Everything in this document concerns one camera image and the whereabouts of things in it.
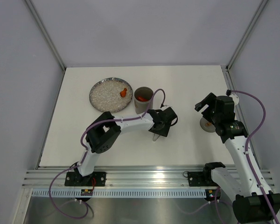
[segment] metal disc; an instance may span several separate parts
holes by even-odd
[[[203,130],[205,130],[206,132],[209,132],[209,133],[216,131],[215,126],[213,126],[212,124],[209,125],[209,122],[203,117],[200,119],[200,126]]]
[[[122,98],[120,92],[127,88],[126,96]],[[133,99],[133,89],[121,78],[105,78],[96,83],[89,93],[91,105],[101,112],[118,112],[128,106]]]

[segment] cup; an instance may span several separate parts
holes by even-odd
[[[144,113],[144,111],[146,110],[148,104],[151,101],[151,97],[153,96],[154,92],[152,91],[152,89],[148,88],[148,87],[140,87],[138,89],[136,89],[135,93],[134,93],[134,103],[135,103],[135,111],[136,114],[140,114],[140,113]],[[142,102],[137,100],[137,97],[143,97],[144,99],[148,99],[148,101],[146,102]],[[153,102],[151,102],[149,109],[153,108]]]

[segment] white table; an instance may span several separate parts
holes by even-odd
[[[41,167],[69,166],[80,160],[84,151],[80,137],[101,114],[89,102],[90,89],[108,77],[126,80],[133,90],[141,86],[153,90],[163,88],[165,104],[173,107],[178,123],[170,129],[167,138],[160,137],[156,142],[148,131],[119,136],[113,147],[101,154],[97,166],[204,165],[213,161],[234,164],[220,137],[200,127],[202,115],[194,110],[195,104],[210,92],[225,94],[227,87],[221,67],[195,65],[67,68]],[[157,93],[154,109],[159,108],[162,99],[162,93]],[[132,101],[127,108],[113,115],[133,114],[136,115]]]

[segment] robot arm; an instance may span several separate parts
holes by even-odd
[[[203,169],[205,178],[219,185],[233,201],[232,207],[240,223],[269,221],[273,218],[265,197],[270,201],[275,214],[280,209],[280,194],[273,194],[270,186],[263,178],[255,161],[250,145],[245,149],[248,133],[242,122],[235,120],[234,101],[229,96],[215,96],[210,93],[203,101],[196,104],[195,110],[200,111],[205,105],[208,107],[202,112],[203,117],[213,124],[216,133],[221,137],[237,168],[240,182],[237,182],[222,163],[206,164]],[[260,185],[247,160],[247,154],[260,180]]]
[[[88,153],[84,154],[80,161],[83,163],[77,168],[79,174],[89,176],[93,173],[96,162],[101,153],[106,152],[111,148],[119,135],[135,131],[135,130],[148,130],[152,133],[167,137],[171,122],[177,118],[177,115],[171,107],[165,110],[148,110],[141,119],[134,119],[130,117],[114,117],[110,112],[104,112],[94,123],[103,120],[114,120],[97,125],[87,132],[86,141]]]

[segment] red object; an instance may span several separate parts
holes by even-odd
[[[141,101],[141,102],[147,102],[148,99],[145,99],[143,97],[137,97],[137,100]]]
[[[125,97],[126,96],[126,91],[127,89],[125,88],[123,91],[120,92],[120,96],[121,97]]]

